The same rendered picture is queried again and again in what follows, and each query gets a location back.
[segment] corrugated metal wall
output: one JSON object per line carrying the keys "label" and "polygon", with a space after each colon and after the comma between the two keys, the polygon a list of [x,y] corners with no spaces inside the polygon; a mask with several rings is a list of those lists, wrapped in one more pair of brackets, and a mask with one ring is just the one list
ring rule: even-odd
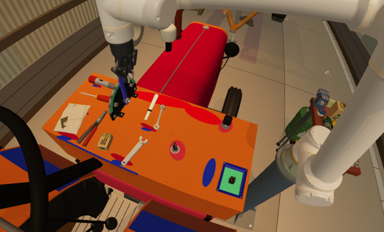
{"label": "corrugated metal wall", "polygon": [[[0,0],[0,36],[68,0]],[[58,43],[99,16],[89,0],[45,24],[0,53],[0,87]]]}
{"label": "corrugated metal wall", "polygon": [[366,49],[368,50],[369,54],[372,56],[372,53],[374,53],[374,50],[375,50],[376,46],[378,45],[378,41],[375,38],[370,37],[368,35],[364,35],[361,38],[361,41],[364,44],[364,46],[366,47]]}

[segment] concrete floor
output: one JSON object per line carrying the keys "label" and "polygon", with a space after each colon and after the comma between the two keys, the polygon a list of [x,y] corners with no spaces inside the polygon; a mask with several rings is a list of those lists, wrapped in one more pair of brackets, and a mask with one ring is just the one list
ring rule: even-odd
{"label": "concrete floor", "polygon": [[[236,17],[236,12],[231,11],[232,17]],[[241,16],[248,14],[250,12],[243,12]],[[202,16],[195,11],[183,12],[183,29],[194,21],[230,30],[221,10],[205,10]],[[220,111],[229,87],[242,90],[237,117],[258,125],[251,176],[255,178],[274,160],[276,142],[283,137],[285,126],[301,107],[309,105],[310,98],[316,96],[319,88],[328,90],[332,99],[348,104],[356,86],[350,79],[352,76],[343,56],[334,48],[327,24],[321,20],[287,16],[281,24],[272,21],[271,14],[259,13],[236,32],[235,41],[240,46],[240,53],[229,59],[221,71],[209,107]],[[136,48],[139,53],[134,74],[138,81],[164,51],[165,44],[158,30],[145,28],[143,39]],[[29,121],[28,126],[39,144],[75,161],[41,127],[90,74],[96,72],[115,77],[111,72],[113,66],[114,58],[107,47]],[[6,148],[18,145],[14,138]],[[292,186],[257,207],[250,229],[383,231],[384,188],[380,174],[384,173],[376,145],[359,161],[362,174],[343,177],[341,186],[334,193],[333,205],[314,207],[300,203],[295,199],[295,187]],[[218,219],[213,222],[236,228],[238,232],[250,231]]]}

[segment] metal grate floor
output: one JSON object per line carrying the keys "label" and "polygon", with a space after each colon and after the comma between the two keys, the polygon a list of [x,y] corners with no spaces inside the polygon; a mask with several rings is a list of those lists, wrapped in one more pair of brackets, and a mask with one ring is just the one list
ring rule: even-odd
{"label": "metal grate floor", "polygon": [[[118,226],[114,230],[108,230],[105,226],[102,232],[123,232],[132,218],[138,212],[138,204],[117,195],[112,192],[109,196],[109,200],[98,216],[98,218],[92,218],[91,216],[82,216],[79,219],[88,220],[106,220],[109,217],[115,217],[118,222]],[[90,228],[90,223],[76,223],[73,227],[72,232],[85,232]]]}

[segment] wrench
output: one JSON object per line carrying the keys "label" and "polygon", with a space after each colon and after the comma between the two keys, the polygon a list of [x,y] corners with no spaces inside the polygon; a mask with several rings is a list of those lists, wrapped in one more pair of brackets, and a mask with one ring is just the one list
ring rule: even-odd
{"label": "wrench", "polygon": [[143,141],[143,137],[140,136],[140,141],[133,147],[133,149],[129,152],[129,154],[125,157],[125,159],[121,162],[122,166],[126,166],[126,164],[132,159],[132,157],[138,152],[141,147],[148,143],[148,139]]}
{"label": "wrench", "polygon": [[158,115],[157,124],[155,124],[155,125],[153,126],[153,128],[154,128],[155,130],[158,130],[158,129],[160,128],[160,126],[159,126],[160,117],[162,116],[162,112],[163,112],[163,110],[164,110],[165,108],[166,108],[165,105],[160,105],[160,114]]}

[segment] blue-gray cylindrical pedestal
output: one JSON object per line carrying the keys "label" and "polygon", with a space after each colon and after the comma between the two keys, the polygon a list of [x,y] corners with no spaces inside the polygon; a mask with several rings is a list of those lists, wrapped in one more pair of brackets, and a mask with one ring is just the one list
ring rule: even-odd
{"label": "blue-gray cylindrical pedestal", "polygon": [[280,174],[275,159],[248,185],[243,213],[255,208],[292,185],[292,182],[289,182]]}

